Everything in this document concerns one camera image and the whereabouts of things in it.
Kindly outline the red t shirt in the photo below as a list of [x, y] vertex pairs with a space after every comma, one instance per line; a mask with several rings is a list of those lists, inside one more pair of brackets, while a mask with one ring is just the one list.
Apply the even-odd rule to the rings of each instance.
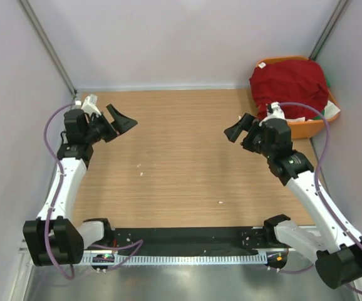
[[284, 60], [257, 66], [249, 79], [257, 107], [257, 118], [267, 116], [272, 102], [296, 102], [322, 112], [329, 100], [329, 90], [321, 67], [311, 60]]

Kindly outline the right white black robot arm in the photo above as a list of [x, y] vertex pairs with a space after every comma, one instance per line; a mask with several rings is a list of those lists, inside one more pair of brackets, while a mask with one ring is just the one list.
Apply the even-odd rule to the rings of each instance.
[[291, 129], [282, 118], [259, 121], [250, 114], [224, 134], [235, 142], [246, 131], [243, 149], [263, 155], [269, 170], [300, 200], [319, 231], [302, 229], [284, 215], [265, 221], [263, 241], [269, 248], [285, 244], [305, 256], [329, 288], [338, 288], [362, 277], [362, 234], [335, 206], [316, 177], [307, 157], [293, 148]]

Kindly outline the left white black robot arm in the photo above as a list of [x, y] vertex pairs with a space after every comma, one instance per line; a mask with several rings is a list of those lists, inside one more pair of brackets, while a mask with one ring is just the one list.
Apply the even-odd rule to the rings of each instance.
[[51, 151], [56, 172], [43, 208], [23, 226], [23, 235], [36, 266], [78, 264], [85, 249], [94, 245], [101, 251], [114, 244], [114, 234], [106, 218], [86, 219], [81, 226], [72, 222], [75, 199], [91, 158], [93, 145], [110, 142], [137, 125], [137, 121], [107, 105], [109, 122], [94, 104], [65, 106], [61, 145]]

